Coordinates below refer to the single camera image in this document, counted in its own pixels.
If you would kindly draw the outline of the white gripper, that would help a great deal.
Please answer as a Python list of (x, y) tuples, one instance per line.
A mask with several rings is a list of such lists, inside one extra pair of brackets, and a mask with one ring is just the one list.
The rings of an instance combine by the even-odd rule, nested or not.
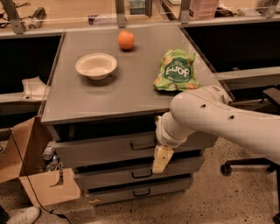
[(170, 112), (155, 118), (157, 143), (154, 151), (152, 172), (162, 173), (172, 158), (174, 150), (183, 144), (195, 130), (177, 122)]

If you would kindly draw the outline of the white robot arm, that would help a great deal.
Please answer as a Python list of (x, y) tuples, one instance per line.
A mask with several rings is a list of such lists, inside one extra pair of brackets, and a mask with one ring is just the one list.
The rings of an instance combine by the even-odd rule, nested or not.
[(223, 137), (280, 164), (280, 116), (231, 107), (221, 87), (205, 86), (177, 94), (156, 125), (152, 166), (156, 174), (164, 171), (173, 150), (195, 132)]

